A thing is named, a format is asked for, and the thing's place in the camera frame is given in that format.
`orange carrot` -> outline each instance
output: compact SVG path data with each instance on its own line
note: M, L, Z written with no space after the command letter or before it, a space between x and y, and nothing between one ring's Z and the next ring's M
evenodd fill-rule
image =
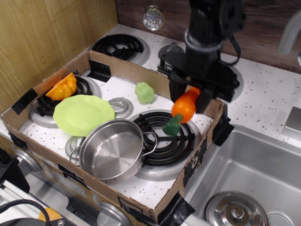
M186 93L180 96L174 103L171 114L175 117L177 114L183 116L182 123L187 123L196 111L196 101L200 94L200 90L191 87Z

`wooden cabinet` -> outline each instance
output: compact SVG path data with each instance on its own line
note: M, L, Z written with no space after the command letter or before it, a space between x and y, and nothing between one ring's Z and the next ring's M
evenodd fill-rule
M0 1L0 112L117 23L113 0Z

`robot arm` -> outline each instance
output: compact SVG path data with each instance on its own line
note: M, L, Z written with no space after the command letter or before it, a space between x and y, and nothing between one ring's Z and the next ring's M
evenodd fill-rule
M161 62L172 66L168 75L172 101L176 101L187 85L201 90L196 113L203 113L211 98L231 101L239 86L237 76L221 60L223 41L227 38L240 48L233 34L243 29L246 15L242 0L190 0L190 25L185 33L186 52L160 51Z

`stainless steel pot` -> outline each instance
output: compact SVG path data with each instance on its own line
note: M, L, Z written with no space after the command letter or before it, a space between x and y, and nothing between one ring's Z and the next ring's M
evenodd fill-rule
M155 138L154 148L148 153L143 153L143 134L152 134ZM144 156L153 153L156 147L154 133L142 133L130 120L115 119L94 129L72 153L80 148L80 167L99 180L115 184L134 176Z

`faucet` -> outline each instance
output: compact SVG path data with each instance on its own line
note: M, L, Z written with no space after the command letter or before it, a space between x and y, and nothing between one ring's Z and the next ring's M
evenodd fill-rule
M299 31L301 30L301 9L296 12L286 24L280 43L278 52L281 54L290 54L293 45L296 42Z

